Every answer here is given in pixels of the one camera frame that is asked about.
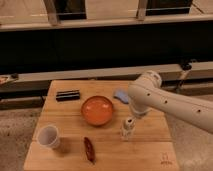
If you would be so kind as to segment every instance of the black object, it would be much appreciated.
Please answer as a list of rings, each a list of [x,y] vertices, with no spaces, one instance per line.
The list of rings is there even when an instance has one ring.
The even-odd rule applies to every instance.
[[[148,0],[146,15],[189,13],[193,0]]]
[[[80,99],[79,90],[57,92],[57,101],[78,100]]]
[[[192,69],[192,65],[191,65],[189,62],[190,62],[189,60],[181,60],[181,62],[180,62],[180,67],[181,67],[184,71],[187,71],[187,70]]]

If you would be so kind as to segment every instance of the wooden table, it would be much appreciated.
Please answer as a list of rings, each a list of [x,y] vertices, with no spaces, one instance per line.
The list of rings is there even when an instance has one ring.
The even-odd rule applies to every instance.
[[[121,141],[122,121],[130,115],[128,105],[113,98],[115,89],[128,88],[128,81],[53,81],[35,129],[25,161],[25,171],[178,171],[172,139],[165,116],[152,109],[138,120],[132,140]],[[81,99],[57,102],[57,91],[80,90]],[[89,97],[102,95],[115,108],[112,121],[102,127],[88,125],[81,105]],[[59,128],[61,146],[51,150],[40,146],[35,135],[44,125]],[[91,139],[96,163],[86,157],[83,138]]]

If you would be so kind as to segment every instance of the chili pepper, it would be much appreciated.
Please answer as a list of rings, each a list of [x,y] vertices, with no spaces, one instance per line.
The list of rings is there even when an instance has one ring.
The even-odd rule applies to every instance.
[[[87,159],[95,164],[95,151],[93,145],[88,137],[84,137],[84,146],[87,155]]]

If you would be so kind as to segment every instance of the bowl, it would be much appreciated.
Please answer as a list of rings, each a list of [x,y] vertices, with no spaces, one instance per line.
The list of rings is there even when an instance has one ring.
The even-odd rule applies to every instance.
[[[104,96],[92,96],[83,103],[81,113],[87,123],[101,126],[112,119],[113,104]]]

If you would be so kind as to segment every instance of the paper cup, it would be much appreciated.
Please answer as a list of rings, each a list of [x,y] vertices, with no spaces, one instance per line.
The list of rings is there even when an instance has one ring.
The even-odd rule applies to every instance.
[[[48,148],[57,148],[60,145],[58,128],[54,125],[41,128],[37,135],[37,142]]]

